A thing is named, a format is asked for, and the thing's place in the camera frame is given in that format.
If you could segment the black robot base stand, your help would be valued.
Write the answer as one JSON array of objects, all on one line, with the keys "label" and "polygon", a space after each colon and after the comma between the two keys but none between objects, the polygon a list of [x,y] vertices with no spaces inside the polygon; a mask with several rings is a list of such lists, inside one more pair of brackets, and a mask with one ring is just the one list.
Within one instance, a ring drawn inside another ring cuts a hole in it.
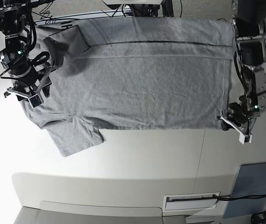
[{"label": "black robot base stand", "polygon": [[[45,0],[44,4],[34,8],[32,13],[40,16],[40,19],[53,20],[55,17],[51,15],[50,7],[55,2],[57,2],[57,0]],[[114,12],[112,15],[108,15],[102,11],[102,13],[108,17],[113,17],[120,8],[122,8],[121,11],[124,17],[129,15],[158,17],[160,6],[162,7],[163,17],[174,17],[172,0],[158,0],[158,4],[149,4],[147,0],[145,1],[145,4],[137,4],[136,0],[120,0],[117,4],[108,4],[108,0],[102,0],[102,2]]]}]

